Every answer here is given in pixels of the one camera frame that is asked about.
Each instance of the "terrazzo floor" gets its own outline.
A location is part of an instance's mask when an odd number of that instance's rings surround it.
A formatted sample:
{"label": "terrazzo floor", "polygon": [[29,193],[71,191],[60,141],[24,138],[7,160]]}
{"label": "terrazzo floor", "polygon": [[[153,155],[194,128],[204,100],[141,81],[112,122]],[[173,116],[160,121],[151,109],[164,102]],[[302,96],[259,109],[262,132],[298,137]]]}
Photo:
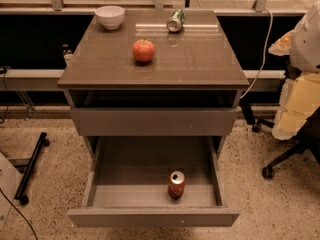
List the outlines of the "terrazzo floor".
{"label": "terrazzo floor", "polygon": [[[39,239],[320,239],[320,166],[308,151],[276,168],[273,180],[261,168],[293,140],[274,139],[270,129],[253,133],[237,119],[219,158],[227,206],[240,211],[229,228],[78,228],[67,216],[81,206],[91,157],[67,110],[37,110],[30,120],[11,112],[0,125],[0,147],[9,157],[30,157],[41,132],[44,148],[27,188],[30,202],[18,209],[32,223]],[[34,239],[11,209],[1,240]]]}

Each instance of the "black cable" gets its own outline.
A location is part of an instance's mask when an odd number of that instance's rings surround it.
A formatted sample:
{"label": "black cable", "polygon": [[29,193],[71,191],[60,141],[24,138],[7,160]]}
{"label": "black cable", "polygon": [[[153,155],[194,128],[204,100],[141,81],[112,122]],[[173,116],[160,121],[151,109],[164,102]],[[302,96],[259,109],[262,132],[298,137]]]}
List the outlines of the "black cable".
{"label": "black cable", "polygon": [[36,232],[34,231],[31,223],[26,219],[26,217],[23,216],[23,214],[17,209],[17,207],[14,206],[14,204],[9,200],[9,198],[3,193],[2,189],[0,188],[0,192],[1,194],[3,195],[3,197],[8,201],[8,203],[21,215],[22,218],[24,218],[24,220],[28,223],[29,227],[31,228],[32,230],[32,233],[35,237],[36,240],[38,240],[38,237],[37,237],[37,234]]}
{"label": "black cable", "polygon": [[3,73],[2,81],[3,81],[4,90],[5,90],[5,102],[7,104],[7,108],[4,111],[3,117],[0,116],[0,124],[4,124],[4,121],[6,120],[7,113],[8,113],[8,110],[9,110],[8,89],[7,89],[7,85],[6,85],[6,74],[7,74],[7,68],[8,67],[5,66],[4,68],[5,68],[5,71]]}

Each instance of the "green can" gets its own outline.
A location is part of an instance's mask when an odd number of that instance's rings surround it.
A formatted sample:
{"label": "green can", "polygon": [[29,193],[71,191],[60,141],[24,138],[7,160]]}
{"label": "green can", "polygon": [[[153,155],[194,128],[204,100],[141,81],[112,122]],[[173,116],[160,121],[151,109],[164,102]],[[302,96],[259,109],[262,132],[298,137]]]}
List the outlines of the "green can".
{"label": "green can", "polygon": [[168,30],[170,32],[179,32],[183,27],[185,19],[186,14],[183,10],[175,10],[167,21]]}

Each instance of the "red soda can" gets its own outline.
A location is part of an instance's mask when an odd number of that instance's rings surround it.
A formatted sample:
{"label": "red soda can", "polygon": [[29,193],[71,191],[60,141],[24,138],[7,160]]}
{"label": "red soda can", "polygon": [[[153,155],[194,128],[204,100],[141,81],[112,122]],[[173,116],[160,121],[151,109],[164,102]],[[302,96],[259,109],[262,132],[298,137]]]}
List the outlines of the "red soda can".
{"label": "red soda can", "polygon": [[168,193],[173,199],[178,199],[183,195],[186,179],[182,172],[174,171],[168,178]]}

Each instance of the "caster wheel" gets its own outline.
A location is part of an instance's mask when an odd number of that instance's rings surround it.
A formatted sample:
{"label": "caster wheel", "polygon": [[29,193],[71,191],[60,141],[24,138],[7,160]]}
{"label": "caster wheel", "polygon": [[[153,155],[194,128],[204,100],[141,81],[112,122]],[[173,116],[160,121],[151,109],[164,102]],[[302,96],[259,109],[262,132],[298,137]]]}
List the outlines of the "caster wheel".
{"label": "caster wheel", "polygon": [[45,139],[43,145],[45,147],[49,147],[50,146],[50,141],[48,139]]}
{"label": "caster wheel", "polygon": [[262,176],[267,179],[272,179],[274,177],[274,170],[271,167],[264,167],[262,169]]}
{"label": "caster wheel", "polygon": [[253,131],[253,132],[260,132],[260,131],[261,131],[261,124],[260,124],[260,123],[255,123],[255,124],[252,126],[252,131]]}
{"label": "caster wheel", "polygon": [[29,203],[29,198],[26,196],[26,195],[24,195],[24,196],[22,196],[21,198],[20,198],[20,204],[21,205],[26,205],[26,204],[28,204]]}

